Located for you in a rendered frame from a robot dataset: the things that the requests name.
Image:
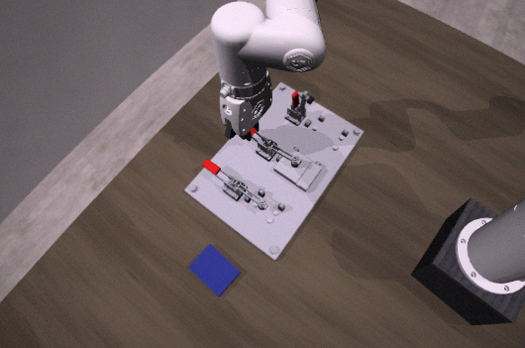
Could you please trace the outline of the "blue rectangular block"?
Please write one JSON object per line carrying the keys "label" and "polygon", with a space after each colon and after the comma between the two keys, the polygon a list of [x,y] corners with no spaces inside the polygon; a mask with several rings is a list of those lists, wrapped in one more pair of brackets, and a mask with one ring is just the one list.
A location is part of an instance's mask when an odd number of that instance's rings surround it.
{"label": "blue rectangular block", "polygon": [[241,273],[211,244],[188,268],[218,297]]}

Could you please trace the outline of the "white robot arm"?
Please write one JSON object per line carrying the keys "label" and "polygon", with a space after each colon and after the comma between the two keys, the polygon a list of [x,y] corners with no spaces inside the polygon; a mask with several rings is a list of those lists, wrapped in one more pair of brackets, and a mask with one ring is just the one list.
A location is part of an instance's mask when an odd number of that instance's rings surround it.
{"label": "white robot arm", "polygon": [[[266,0],[265,15],[248,2],[220,7],[211,20],[220,96],[259,94],[267,67],[292,72],[317,68],[326,56],[317,1]],[[525,286],[525,198],[491,219],[474,220],[461,230],[457,260],[479,289],[512,293]]]}

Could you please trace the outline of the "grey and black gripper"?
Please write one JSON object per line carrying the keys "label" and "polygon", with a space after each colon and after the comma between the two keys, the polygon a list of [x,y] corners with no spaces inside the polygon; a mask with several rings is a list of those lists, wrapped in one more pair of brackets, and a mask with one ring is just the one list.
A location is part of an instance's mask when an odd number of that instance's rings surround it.
{"label": "grey and black gripper", "polygon": [[[260,130],[259,120],[269,109],[271,103],[272,88],[267,71],[266,85],[259,94],[249,98],[227,96],[224,99],[220,96],[221,117],[226,126],[225,137],[232,139],[237,134],[243,140],[250,141],[252,139],[251,129],[254,127],[257,132]],[[227,125],[225,125],[226,121]]]}

